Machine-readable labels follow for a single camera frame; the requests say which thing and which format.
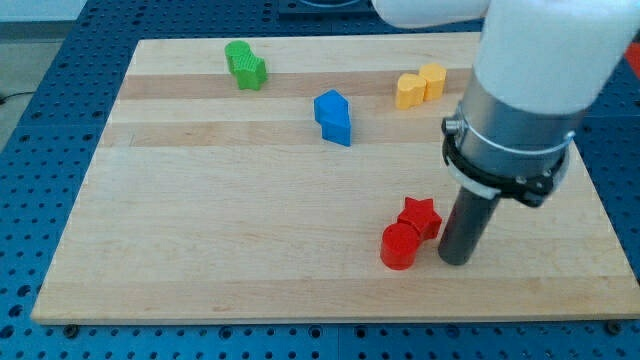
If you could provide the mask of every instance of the gray cylindrical housing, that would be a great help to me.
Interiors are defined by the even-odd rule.
[[[518,110],[489,94],[475,72],[459,112],[460,153],[479,169],[509,178],[538,176],[553,167],[584,115],[541,115]]]
[[[497,196],[487,200],[461,187],[438,246],[440,258],[451,265],[465,264],[498,202]]]

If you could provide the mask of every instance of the blue pentagon block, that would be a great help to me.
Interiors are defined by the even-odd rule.
[[[329,90],[313,101],[316,121],[322,126],[322,138],[351,146],[349,102],[336,90]]]

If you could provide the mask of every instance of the yellow toy block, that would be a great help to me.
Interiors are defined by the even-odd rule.
[[[424,92],[424,100],[435,100],[442,97],[444,82],[447,78],[447,69],[440,64],[427,64],[420,68],[420,77],[427,81],[427,89]]]
[[[396,108],[405,110],[422,104],[427,81],[415,74],[402,74],[398,79]]]

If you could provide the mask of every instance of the green block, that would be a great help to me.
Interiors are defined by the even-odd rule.
[[[235,68],[233,59],[243,57],[243,56],[253,56],[251,52],[251,47],[245,41],[236,40],[232,41],[227,46],[224,47],[224,55],[227,58],[227,66],[229,67],[229,72],[235,75]]]
[[[233,68],[240,90],[260,90],[262,83],[267,81],[267,67],[263,58],[254,55],[233,58]]]

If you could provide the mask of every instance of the wood grain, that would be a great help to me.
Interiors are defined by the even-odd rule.
[[[435,197],[445,220],[455,199],[440,121],[464,92],[477,34],[308,40],[250,39],[276,70],[260,92],[235,90],[217,69],[229,40],[140,42],[39,294],[36,321],[640,315],[638,284],[574,146],[560,190],[536,210],[501,202],[469,264],[443,263],[430,241],[409,270],[387,269],[380,236],[404,196]],[[291,62],[301,54],[314,56]],[[445,96],[396,110],[388,85],[409,62],[431,57],[453,69]],[[313,97],[329,87],[349,94],[350,148],[323,141],[313,121]]]

